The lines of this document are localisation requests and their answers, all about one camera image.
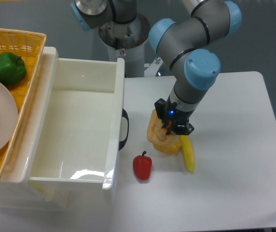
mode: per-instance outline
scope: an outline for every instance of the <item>black object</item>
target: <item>black object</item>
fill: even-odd
[[[125,109],[122,110],[122,117],[125,118],[127,121],[127,133],[126,133],[125,139],[119,142],[119,151],[125,146],[128,138],[128,132],[129,132],[129,118]]]
[[[155,104],[157,117],[162,120],[163,127],[167,128],[167,135],[174,132],[178,135],[189,135],[194,127],[189,123],[189,117],[193,113],[176,109],[177,103],[171,103],[160,98]]]

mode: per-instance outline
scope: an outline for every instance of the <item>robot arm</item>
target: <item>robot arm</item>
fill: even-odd
[[[191,19],[175,24],[157,22],[149,41],[176,77],[167,101],[159,99],[155,109],[167,134],[190,134],[189,118],[221,71],[216,55],[201,47],[237,31],[242,16],[236,4],[220,0],[191,0]]]
[[[84,30],[110,21],[128,24],[137,16],[136,0],[75,0],[70,6]]]
[[[144,44],[150,31],[152,48],[176,77],[167,101],[159,99],[155,103],[167,134],[188,135],[194,130],[189,118],[221,71],[217,56],[201,47],[234,33],[242,22],[240,9],[231,1],[187,2],[191,11],[189,20],[177,25],[171,19],[162,19],[151,30],[148,20],[137,14],[136,0],[75,0],[71,4],[85,30],[104,24],[99,28],[99,35],[116,50],[125,48],[136,52],[133,48]],[[143,76],[140,75],[143,59],[132,61],[128,54],[124,59],[125,72],[130,77]]]

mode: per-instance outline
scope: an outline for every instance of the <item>wicker basket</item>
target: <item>wicker basket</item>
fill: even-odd
[[[27,75],[21,82],[8,87],[17,104],[18,120],[9,142],[0,149],[0,178],[11,155],[21,120],[26,111],[26,102],[30,98],[30,91],[36,83],[35,72],[39,65],[45,42],[45,34],[21,30],[0,29],[0,53],[12,52],[15,55],[21,56],[27,69]]]

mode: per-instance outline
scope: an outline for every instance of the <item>yellow banana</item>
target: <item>yellow banana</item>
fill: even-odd
[[[182,153],[186,169],[193,172],[195,169],[195,155],[191,141],[187,135],[181,135]]]

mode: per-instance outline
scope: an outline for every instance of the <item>drawer handle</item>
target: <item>drawer handle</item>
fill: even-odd
[[[124,140],[119,142],[119,151],[125,146],[127,138],[128,138],[128,132],[129,132],[129,119],[128,114],[125,109],[122,110],[122,117],[126,119],[127,121],[127,134]]]

